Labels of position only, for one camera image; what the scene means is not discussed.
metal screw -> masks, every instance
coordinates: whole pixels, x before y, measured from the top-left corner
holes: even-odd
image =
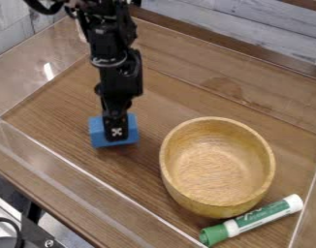
[[[46,241],[46,247],[47,247],[47,248],[54,247],[54,245],[55,245],[55,242],[54,242],[53,240],[47,240],[47,241]]]

bowl rim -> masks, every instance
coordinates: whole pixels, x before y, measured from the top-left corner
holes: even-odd
[[[245,197],[243,200],[235,202],[233,204],[219,204],[219,203],[215,203],[215,201],[211,201],[211,200],[199,200],[199,199],[195,199],[193,197],[189,196],[188,193],[185,193],[177,186],[176,184],[173,183],[173,179],[172,179],[172,176],[169,174],[169,170],[168,170],[168,167],[166,167],[166,163],[165,163],[165,159],[166,159],[166,147],[169,145],[169,141],[173,137],[173,135],[176,134],[176,132],[179,130],[181,130],[185,126],[193,124],[193,123],[197,123],[197,122],[201,122],[201,121],[223,121],[223,122],[228,122],[241,128],[244,128],[248,132],[251,132],[257,140],[260,141],[260,143],[264,145],[264,148],[266,148],[266,152],[268,154],[268,158],[270,158],[270,174],[268,176],[266,177],[266,180],[260,186],[260,188],[248,196]],[[172,187],[174,187],[174,189],[179,191],[179,193],[189,198],[192,201],[196,201],[196,202],[200,202],[201,204],[204,205],[209,205],[209,206],[221,206],[221,207],[235,207],[237,205],[241,205],[247,202],[251,202],[253,201],[255,199],[257,199],[268,190],[271,184],[272,184],[272,181],[274,181],[274,178],[275,178],[275,173],[276,173],[276,159],[275,159],[275,154],[274,154],[274,151],[272,151],[272,148],[267,142],[267,140],[264,139],[264,137],[259,134],[259,132],[252,129],[248,125],[245,125],[244,123],[241,123],[240,121],[236,121],[233,119],[229,119],[229,118],[224,118],[224,117],[213,117],[213,116],[209,116],[209,117],[200,117],[200,118],[195,118],[195,119],[191,119],[183,123],[180,123],[176,128],[172,130],[172,132],[168,134],[168,136],[165,137],[165,140],[164,140],[164,143],[162,143],[162,146],[161,146],[161,151],[160,151],[160,167],[161,167],[161,172],[162,172],[162,175],[165,176],[169,184]]]

green cap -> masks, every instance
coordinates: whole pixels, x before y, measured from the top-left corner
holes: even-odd
[[[228,231],[224,224],[201,230],[200,241],[208,247],[212,247],[217,243],[223,242],[227,238]]]

blue block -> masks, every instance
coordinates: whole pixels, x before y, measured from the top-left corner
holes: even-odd
[[[100,147],[137,143],[140,140],[138,123],[137,123],[137,117],[133,113],[129,113],[129,126],[130,126],[129,138],[121,141],[110,142],[105,137],[102,116],[91,117],[90,118],[90,135],[91,135],[93,147],[100,148]]]

marker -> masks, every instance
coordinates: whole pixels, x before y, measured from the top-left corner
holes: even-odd
[[[200,240],[212,247],[228,237],[237,236],[262,225],[291,215],[303,209],[303,200],[299,195],[291,195],[282,201],[264,206],[223,224],[201,230]]]

